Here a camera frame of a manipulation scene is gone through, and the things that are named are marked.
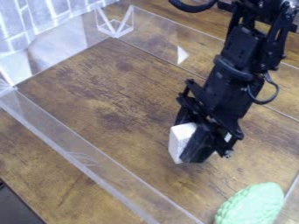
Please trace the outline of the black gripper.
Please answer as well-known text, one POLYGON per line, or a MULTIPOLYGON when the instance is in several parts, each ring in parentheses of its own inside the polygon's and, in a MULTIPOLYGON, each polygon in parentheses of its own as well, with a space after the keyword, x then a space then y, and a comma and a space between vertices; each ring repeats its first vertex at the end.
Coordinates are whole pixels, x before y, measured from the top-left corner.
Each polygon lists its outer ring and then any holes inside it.
POLYGON ((205 85, 187 79, 177 98, 182 107, 174 124, 191 123, 195 128, 181 155, 182 161, 191 164, 203 163, 214 152, 222 158, 230 156, 245 138, 239 119, 254 102, 249 87, 258 95, 265 84, 258 76, 234 68, 221 55, 214 63, 205 85))

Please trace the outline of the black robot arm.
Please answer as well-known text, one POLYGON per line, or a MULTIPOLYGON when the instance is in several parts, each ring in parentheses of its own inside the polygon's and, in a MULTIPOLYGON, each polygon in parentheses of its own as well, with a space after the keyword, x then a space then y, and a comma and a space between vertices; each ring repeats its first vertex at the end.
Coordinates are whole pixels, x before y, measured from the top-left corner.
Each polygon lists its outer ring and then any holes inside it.
POLYGON ((203 85, 186 81, 177 101, 181 110, 175 124, 193 124, 187 144, 179 154, 185 163, 202 163, 217 153, 229 157, 245 134, 239 127, 254 104, 269 104, 276 97, 258 98, 270 73, 286 57, 286 40, 299 13, 298 0, 233 0, 233 17, 225 46, 203 85))

